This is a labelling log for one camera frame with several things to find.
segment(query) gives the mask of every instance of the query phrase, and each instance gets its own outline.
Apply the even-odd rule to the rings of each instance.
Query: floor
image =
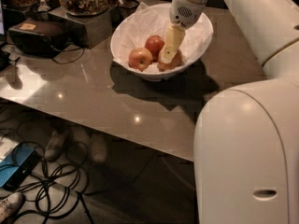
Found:
[[[61,122],[0,100],[0,158],[16,145],[43,157],[54,119]],[[107,158],[95,165],[88,152],[94,131],[71,122],[67,129],[72,135],[59,160],[40,159],[25,172],[15,189],[25,202],[7,223],[199,222],[192,162],[105,134]],[[9,193],[0,189],[0,198]]]

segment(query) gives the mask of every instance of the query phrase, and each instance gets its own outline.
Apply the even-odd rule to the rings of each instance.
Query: red apple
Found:
[[[158,57],[158,68],[160,71],[174,69],[177,66],[180,66],[183,60],[183,56],[181,54],[180,49],[178,50],[177,54],[175,55],[175,57],[172,59],[170,63],[163,63],[161,61],[161,57],[162,57],[162,53],[160,52]]]
[[[159,35],[151,35],[144,47],[151,52],[152,58],[154,61],[158,60],[159,52],[164,46],[164,40]]]
[[[152,55],[146,48],[132,49],[129,54],[129,66],[144,71],[152,64]]]

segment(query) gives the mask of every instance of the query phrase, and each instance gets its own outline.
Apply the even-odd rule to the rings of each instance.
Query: shoe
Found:
[[[68,136],[68,130],[58,133],[52,132],[52,137],[48,142],[44,158],[46,161],[56,161],[64,152],[64,142]]]
[[[13,215],[21,206],[23,197],[20,192],[15,192],[0,202],[0,223]]]
[[[93,164],[102,164],[107,158],[107,145],[102,133],[93,133],[90,138],[89,156]]]

